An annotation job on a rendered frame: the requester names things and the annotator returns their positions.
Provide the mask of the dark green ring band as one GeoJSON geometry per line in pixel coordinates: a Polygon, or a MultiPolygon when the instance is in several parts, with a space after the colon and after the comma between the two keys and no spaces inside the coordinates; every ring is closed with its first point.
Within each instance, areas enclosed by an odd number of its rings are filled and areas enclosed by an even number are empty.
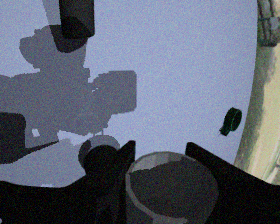
{"type": "Polygon", "coordinates": [[[226,136],[230,131],[234,132],[241,123],[242,111],[237,108],[230,108],[224,117],[224,127],[221,129],[221,135],[226,136]]]}

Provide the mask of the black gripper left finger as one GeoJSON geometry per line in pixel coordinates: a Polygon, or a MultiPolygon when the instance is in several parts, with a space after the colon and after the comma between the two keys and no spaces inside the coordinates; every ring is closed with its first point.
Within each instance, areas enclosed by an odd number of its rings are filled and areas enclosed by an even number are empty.
{"type": "Polygon", "coordinates": [[[0,180],[0,218],[14,224],[123,224],[125,173],[136,160],[129,140],[103,164],[62,188],[0,180]]]}

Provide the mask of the black cylindrical post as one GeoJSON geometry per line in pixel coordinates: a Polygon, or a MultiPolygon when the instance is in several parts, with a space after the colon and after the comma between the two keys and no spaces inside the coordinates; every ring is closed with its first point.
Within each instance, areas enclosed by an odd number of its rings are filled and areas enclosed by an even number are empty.
{"type": "MultiPolygon", "coordinates": [[[[99,167],[99,164],[103,164],[105,160],[109,159],[109,156],[117,152],[116,148],[111,147],[111,145],[100,145],[100,147],[93,147],[91,151],[84,156],[84,172],[85,175],[91,172],[92,169],[99,167]]],[[[127,218],[127,206],[125,206],[124,221],[127,218]]]]}

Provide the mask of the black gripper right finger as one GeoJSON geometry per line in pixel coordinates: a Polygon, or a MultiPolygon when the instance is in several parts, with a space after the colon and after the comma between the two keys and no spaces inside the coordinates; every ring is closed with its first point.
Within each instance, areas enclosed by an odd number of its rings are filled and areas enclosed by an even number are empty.
{"type": "Polygon", "coordinates": [[[185,155],[205,165],[217,181],[220,194],[205,224],[280,224],[280,185],[257,179],[196,143],[187,144],[185,155]]]}

